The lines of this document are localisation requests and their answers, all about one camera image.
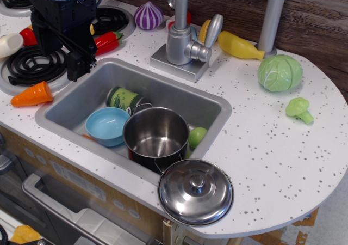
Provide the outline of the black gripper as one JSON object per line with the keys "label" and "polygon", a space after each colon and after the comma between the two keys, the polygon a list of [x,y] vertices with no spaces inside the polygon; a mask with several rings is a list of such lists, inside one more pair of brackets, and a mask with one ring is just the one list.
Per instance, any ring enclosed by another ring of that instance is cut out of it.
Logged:
{"label": "black gripper", "polygon": [[68,80],[76,82],[82,76],[90,73],[90,65],[96,61],[97,48],[88,23],[66,30],[58,30],[36,9],[32,10],[30,19],[43,55],[51,54],[62,47],[68,49],[66,59]]}

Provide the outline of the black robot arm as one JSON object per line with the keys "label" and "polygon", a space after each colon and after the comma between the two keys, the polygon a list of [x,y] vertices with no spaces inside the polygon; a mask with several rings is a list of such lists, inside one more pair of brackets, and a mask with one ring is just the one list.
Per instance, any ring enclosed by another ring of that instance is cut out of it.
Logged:
{"label": "black robot arm", "polygon": [[91,34],[101,0],[30,0],[31,23],[44,56],[65,47],[67,78],[77,81],[90,72],[97,46]]}

